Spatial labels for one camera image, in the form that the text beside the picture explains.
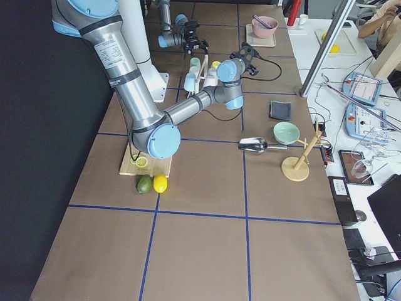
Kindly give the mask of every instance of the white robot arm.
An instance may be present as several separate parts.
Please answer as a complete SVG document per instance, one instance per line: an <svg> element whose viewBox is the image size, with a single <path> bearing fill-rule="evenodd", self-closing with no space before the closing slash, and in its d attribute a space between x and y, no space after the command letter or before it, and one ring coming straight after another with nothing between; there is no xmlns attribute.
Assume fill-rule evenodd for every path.
<svg viewBox="0 0 401 301"><path fill-rule="evenodd" d="M233 53L222 62L217 76L222 87L206 87L199 93L171 106L157 108L122 34L123 18L116 0L52 0L53 26L59 33L89 41L113 87L132 117L130 136L134 146L156 159L165 159L177 151L180 132L177 125L213 103L225 103L228 109L243 104L240 76L254 68L246 55Z"/></svg>

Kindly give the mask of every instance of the red cylinder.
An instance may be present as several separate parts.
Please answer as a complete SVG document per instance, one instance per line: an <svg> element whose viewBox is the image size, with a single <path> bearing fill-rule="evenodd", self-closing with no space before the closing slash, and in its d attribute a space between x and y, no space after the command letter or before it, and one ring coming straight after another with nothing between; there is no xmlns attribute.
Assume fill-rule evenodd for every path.
<svg viewBox="0 0 401 301"><path fill-rule="evenodd" d="M299 8L301 7L302 0L294 0L293 7L291 8L291 13L287 21L288 26L294 25L295 19L298 15Z"/></svg>

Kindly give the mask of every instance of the round wooden base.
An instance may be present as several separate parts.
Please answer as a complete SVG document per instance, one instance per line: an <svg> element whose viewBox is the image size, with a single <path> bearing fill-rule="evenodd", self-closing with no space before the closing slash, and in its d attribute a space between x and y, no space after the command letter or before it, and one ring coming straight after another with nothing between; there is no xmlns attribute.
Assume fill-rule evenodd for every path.
<svg viewBox="0 0 401 301"><path fill-rule="evenodd" d="M302 162L299 169L294 169L297 163L297 157L288 157L281 163L281 170L283 174L291 181L301 182L309 176L309 167L305 162Z"/></svg>

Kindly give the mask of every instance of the beige shirt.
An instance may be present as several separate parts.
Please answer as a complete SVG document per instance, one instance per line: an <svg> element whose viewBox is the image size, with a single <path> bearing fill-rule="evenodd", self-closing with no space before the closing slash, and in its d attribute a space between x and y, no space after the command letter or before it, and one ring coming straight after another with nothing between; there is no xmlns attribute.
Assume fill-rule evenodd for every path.
<svg viewBox="0 0 401 301"><path fill-rule="evenodd" d="M401 5L401 0L388 0L380 9L377 10L375 15L369 21L367 21L367 23L381 18L388 8L396 5ZM383 23L379 29L380 32L378 34L377 43L380 47L387 45L395 34L401 34L401 19L399 17L395 17L393 21L387 21ZM401 71L401 62L395 69Z"/></svg>

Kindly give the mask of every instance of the bowl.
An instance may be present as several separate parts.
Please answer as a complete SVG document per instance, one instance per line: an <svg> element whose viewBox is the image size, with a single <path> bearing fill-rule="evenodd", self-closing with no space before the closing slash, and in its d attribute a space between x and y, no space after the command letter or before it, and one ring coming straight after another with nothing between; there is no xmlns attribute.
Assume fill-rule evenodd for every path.
<svg viewBox="0 0 401 301"><path fill-rule="evenodd" d="M258 38L261 38L261 39L265 39L265 38L268 38L269 36L272 36L278 26L277 20L270 18L270 17L266 17L266 16L259 16L259 18L261 18L266 23L270 24L273 28L267 29L261 23L259 23L259 21L257 19L252 19L253 33Z"/></svg>
<svg viewBox="0 0 401 301"><path fill-rule="evenodd" d="M290 145L299 139L299 129L291 122L279 122L273 128L274 138L277 142Z"/></svg>

